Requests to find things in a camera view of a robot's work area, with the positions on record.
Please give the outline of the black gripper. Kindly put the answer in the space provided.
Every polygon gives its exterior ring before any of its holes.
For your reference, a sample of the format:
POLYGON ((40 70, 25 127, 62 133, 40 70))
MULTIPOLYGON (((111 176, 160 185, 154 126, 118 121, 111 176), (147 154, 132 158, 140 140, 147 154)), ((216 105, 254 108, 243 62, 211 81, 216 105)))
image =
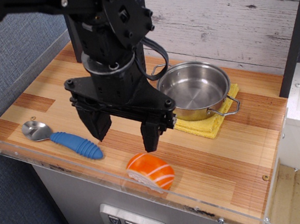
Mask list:
POLYGON ((163 131, 176 123, 174 101, 149 83, 143 53, 118 71, 70 78, 64 87, 71 93, 70 100, 83 124, 101 142, 112 115, 142 122, 147 152, 156 151, 163 131))

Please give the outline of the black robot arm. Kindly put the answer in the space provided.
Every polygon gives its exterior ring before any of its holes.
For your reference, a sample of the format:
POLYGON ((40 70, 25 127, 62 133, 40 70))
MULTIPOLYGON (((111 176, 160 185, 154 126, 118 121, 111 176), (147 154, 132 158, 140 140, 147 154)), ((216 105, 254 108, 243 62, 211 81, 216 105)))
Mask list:
POLYGON ((136 120, 145 150, 155 151, 163 132, 175 125, 175 102, 151 86, 167 68, 146 72, 143 47, 168 55, 146 36, 154 25, 145 0, 0 0, 0 22, 8 14, 34 12, 65 15, 73 24, 89 75, 68 79, 65 89, 91 135, 103 140, 112 116, 136 120))

